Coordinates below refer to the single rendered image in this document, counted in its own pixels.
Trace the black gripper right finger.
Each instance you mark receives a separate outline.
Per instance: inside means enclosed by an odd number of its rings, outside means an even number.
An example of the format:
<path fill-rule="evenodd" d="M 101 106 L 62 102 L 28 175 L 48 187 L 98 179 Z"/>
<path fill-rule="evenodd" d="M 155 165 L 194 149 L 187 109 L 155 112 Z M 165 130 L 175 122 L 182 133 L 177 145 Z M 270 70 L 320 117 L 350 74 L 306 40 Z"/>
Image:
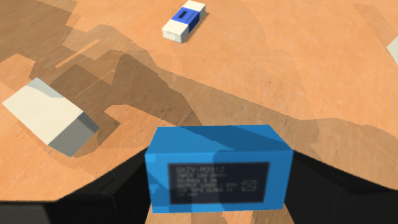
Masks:
<path fill-rule="evenodd" d="M 296 150 L 284 203 L 294 224 L 398 224 L 398 190 Z"/>

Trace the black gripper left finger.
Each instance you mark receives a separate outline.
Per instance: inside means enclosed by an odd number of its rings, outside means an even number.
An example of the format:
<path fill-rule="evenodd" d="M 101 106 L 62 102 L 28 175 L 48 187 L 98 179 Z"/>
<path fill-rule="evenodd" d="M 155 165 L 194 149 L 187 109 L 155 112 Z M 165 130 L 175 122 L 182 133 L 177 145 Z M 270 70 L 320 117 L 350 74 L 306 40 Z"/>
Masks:
<path fill-rule="evenodd" d="M 0 224 L 145 224 L 147 149 L 58 201 L 0 200 Z"/>

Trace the blue rectangular module with black label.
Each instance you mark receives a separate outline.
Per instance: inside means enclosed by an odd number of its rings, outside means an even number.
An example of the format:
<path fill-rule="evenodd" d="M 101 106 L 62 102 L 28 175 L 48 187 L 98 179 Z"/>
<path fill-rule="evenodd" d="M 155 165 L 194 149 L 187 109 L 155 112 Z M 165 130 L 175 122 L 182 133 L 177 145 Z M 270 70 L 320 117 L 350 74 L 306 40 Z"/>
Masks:
<path fill-rule="evenodd" d="M 293 153 L 269 124 L 157 127 L 145 154 L 152 213 L 283 209 Z"/>

